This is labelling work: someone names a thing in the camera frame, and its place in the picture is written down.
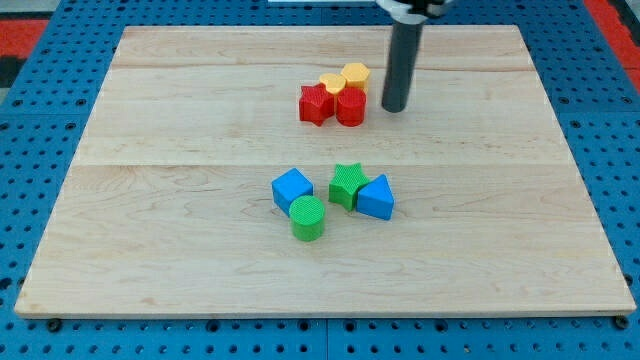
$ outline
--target green star-shaped prism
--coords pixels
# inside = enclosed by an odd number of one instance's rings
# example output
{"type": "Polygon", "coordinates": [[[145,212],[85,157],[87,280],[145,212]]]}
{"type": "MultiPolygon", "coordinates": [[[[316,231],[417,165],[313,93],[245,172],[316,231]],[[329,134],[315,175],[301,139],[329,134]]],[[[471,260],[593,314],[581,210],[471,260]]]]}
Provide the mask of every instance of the green star-shaped prism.
{"type": "Polygon", "coordinates": [[[369,183],[364,175],[362,165],[336,164],[336,175],[329,183],[329,201],[342,205],[347,211],[356,207],[358,191],[369,183]]]}

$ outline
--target blue cube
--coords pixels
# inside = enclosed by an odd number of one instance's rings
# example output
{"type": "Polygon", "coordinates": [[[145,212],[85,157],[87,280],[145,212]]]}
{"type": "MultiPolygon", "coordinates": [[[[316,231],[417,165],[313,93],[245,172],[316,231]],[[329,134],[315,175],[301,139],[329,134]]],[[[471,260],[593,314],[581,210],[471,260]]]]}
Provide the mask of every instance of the blue cube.
{"type": "Polygon", "coordinates": [[[356,211],[378,219],[389,220],[394,204],[395,200],[387,177],[380,175],[358,191],[356,211]]]}
{"type": "Polygon", "coordinates": [[[313,195],[313,184],[300,170],[293,168],[271,182],[273,201],[287,216],[293,200],[302,195],[313,195]]]}

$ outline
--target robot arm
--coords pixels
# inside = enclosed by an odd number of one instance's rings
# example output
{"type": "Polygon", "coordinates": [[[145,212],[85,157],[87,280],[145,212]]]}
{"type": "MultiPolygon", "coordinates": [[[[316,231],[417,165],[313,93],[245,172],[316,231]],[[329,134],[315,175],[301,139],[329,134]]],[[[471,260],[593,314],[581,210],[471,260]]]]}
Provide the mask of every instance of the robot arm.
{"type": "Polygon", "coordinates": [[[456,0],[376,0],[393,18],[382,107],[393,113],[404,110],[420,47],[422,26],[428,18],[444,15],[456,0]]]}

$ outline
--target wooden board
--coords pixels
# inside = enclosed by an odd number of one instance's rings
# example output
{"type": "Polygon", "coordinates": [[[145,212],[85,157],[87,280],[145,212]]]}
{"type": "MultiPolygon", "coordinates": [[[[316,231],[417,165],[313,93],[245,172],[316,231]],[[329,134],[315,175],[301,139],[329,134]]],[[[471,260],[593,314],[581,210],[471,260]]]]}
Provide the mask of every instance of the wooden board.
{"type": "Polygon", "coordinates": [[[388,27],[126,29],[16,305],[29,318],[513,317],[634,301],[521,35],[426,27],[407,110],[388,27]],[[302,83],[372,69],[365,124],[298,122],[302,83]],[[390,222],[327,203],[293,238],[272,179],[389,176],[390,222]]]}

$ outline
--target green star block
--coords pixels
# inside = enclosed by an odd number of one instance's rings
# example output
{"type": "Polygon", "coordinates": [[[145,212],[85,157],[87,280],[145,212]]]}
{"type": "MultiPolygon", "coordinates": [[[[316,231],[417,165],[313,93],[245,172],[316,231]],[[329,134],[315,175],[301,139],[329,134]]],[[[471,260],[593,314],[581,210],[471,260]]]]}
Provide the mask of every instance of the green star block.
{"type": "Polygon", "coordinates": [[[351,211],[356,207],[358,191],[369,183],[369,178],[362,172],[362,165],[336,164],[336,175],[329,183],[329,201],[342,205],[351,211]]]}
{"type": "Polygon", "coordinates": [[[291,231],[302,241],[313,241],[324,233],[324,205],[315,196],[295,199],[289,208],[291,231]]]}

